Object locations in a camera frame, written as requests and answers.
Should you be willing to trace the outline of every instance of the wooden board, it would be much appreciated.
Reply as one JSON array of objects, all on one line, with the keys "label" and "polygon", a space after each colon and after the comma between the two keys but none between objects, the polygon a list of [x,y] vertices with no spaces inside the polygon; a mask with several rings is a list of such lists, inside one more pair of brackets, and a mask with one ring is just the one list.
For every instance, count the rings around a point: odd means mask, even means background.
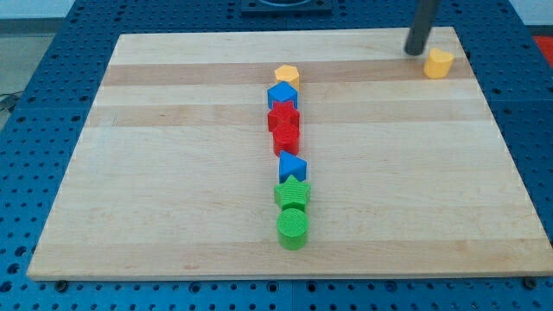
[{"label": "wooden board", "polygon": [[[122,35],[29,267],[37,280],[540,276],[553,251],[451,28]],[[309,242],[277,242],[266,90],[302,73]]]}]

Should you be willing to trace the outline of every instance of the yellow hexagon block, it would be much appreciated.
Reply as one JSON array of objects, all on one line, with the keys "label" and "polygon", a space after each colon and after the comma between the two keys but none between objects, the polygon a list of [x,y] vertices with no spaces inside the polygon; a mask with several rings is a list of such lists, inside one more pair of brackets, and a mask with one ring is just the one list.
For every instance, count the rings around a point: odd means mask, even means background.
[{"label": "yellow hexagon block", "polygon": [[290,65],[282,65],[275,70],[275,83],[288,82],[296,91],[300,91],[300,73],[297,68]]},{"label": "yellow hexagon block", "polygon": [[424,74],[430,79],[441,79],[448,75],[453,65],[454,55],[441,51],[439,48],[431,48],[429,57],[424,63]]}]

